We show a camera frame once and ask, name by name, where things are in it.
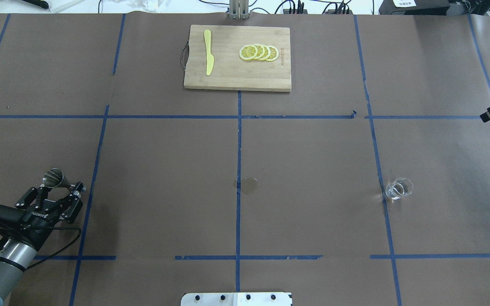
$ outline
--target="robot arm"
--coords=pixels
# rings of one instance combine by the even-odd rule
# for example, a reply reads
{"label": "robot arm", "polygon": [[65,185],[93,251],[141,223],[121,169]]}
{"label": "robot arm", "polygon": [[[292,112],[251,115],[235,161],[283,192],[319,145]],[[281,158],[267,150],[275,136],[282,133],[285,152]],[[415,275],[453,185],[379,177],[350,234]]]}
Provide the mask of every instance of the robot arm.
{"label": "robot arm", "polygon": [[[67,188],[69,194],[57,201],[48,200],[48,193],[58,187]],[[83,206],[80,193],[84,191],[82,182],[70,184],[62,171],[52,169],[43,177],[43,184],[30,188],[14,207],[0,205],[0,305],[22,273],[33,267],[29,264],[51,232],[62,229],[54,226],[59,221],[75,221]]]}

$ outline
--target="metal plate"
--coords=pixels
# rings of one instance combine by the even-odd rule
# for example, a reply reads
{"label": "metal plate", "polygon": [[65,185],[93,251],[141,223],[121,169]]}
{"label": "metal plate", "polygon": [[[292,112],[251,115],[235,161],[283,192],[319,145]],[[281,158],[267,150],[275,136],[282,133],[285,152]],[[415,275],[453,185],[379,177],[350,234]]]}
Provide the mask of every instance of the metal plate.
{"label": "metal plate", "polygon": [[289,292],[230,292],[212,294],[185,294],[181,306],[291,306]]}

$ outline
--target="water stain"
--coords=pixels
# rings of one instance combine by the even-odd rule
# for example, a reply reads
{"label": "water stain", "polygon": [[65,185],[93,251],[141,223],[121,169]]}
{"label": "water stain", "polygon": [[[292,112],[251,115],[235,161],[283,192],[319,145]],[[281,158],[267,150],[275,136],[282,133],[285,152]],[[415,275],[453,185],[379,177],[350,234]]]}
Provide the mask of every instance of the water stain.
{"label": "water stain", "polygon": [[[234,180],[234,187],[237,188],[237,180]],[[245,178],[241,180],[241,192],[250,194],[258,189],[258,180],[256,178]]]}

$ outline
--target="lemon slice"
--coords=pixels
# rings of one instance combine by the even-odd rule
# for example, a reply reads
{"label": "lemon slice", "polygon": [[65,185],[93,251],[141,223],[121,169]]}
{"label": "lemon slice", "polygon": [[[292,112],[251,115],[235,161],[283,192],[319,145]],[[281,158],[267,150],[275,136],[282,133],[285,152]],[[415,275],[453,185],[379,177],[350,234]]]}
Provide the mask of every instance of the lemon slice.
{"label": "lemon slice", "polygon": [[255,43],[254,46],[257,48],[256,56],[254,57],[255,60],[264,57],[266,50],[264,49],[265,45],[261,45],[260,43]]}
{"label": "lemon slice", "polygon": [[274,46],[267,46],[270,49],[270,56],[266,59],[267,62],[273,62],[279,57],[279,50]]}
{"label": "lemon slice", "polygon": [[255,45],[245,45],[239,49],[239,57],[242,60],[252,60],[257,52],[258,48]]}
{"label": "lemon slice", "polygon": [[258,60],[267,60],[268,58],[270,58],[270,54],[272,54],[272,51],[266,45],[262,45],[262,47],[264,48],[264,50],[266,51],[266,53],[264,54],[264,56],[262,56]]}

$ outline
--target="cable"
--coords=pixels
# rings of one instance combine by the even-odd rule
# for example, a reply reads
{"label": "cable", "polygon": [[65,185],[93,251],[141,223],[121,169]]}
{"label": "cable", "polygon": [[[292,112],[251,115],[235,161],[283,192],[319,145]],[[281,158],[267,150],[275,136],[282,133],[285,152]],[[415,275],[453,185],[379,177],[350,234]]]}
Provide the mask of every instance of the cable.
{"label": "cable", "polygon": [[326,9],[331,5],[331,4],[335,4],[336,5],[336,10],[338,9],[338,4],[336,2],[330,2],[328,3],[326,6],[325,6],[325,9],[322,10],[322,13],[321,15],[324,15],[325,12],[326,12]]}
{"label": "cable", "polygon": [[54,256],[60,254],[61,252],[64,252],[64,250],[66,250],[67,248],[69,248],[70,246],[72,246],[79,238],[80,238],[80,235],[82,234],[82,230],[80,228],[53,228],[53,227],[30,227],[29,225],[23,225],[24,227],[29,227],[29,228],[32,228],[32,229],[52,229],[52,230],[76,230],[78,231],[78,234],[77,236],[72,240],[72,242],[68,243],[66,246],[64,246],[63,248],[61,248],[60,250],[54,252],[52,255],[49,255],[47,256],[46,258],[43,258],[41,260],[39,260],[38,262],[34,263],[33,265],[30,265],[27,270],[35,267],[35,266],[38,266],[42,263],[44,263],[45,261],[53,258]]}
{"label": "cable", "polygon": [[268,14],[270,13],[267,10],[265,10],[264,8],[253,8],[253,9],[251,9],[251,11],[254,11],[254,10],[263,10],[263,11],[265,11]]}
{"label": "cable", "polygon": [[288,12],[290,12],[291,10],[294,11],[296,9],[296,3],[293,1],[293,0],[284,0],[283,2],[281,2],[281,4],[276,8],[276,12],[274,12],[274,14],[277,14],[277,11],[281,8],[281,6],[285,3],[285,2],[291,2],[292,3],[292,8],[289,8],[288,9]]}
{"label": "cable", "polygon": [[[219,6],[229,6],[230,4],[229,3],[221,3],[221,2],[208,2],[208,1],[204,1],[204,0],[198,0],[199,2],[202,2],[202,3],[206,3],[206,4],[215,4],[215,5],[219,5]],[[254,0],[254,2],[252,4],[249,4],[249,7],[253,6],[258,0]]]}
{"label": "cable", "polygon": [[204,1],[204,0],[198,0],[198,1],[202,2],[202,3],[206,3],[206,4],[215,4],[215,5],[219,5],[219,6],[229,6],[230,5],[228,3],[208,2],[208,1]]}

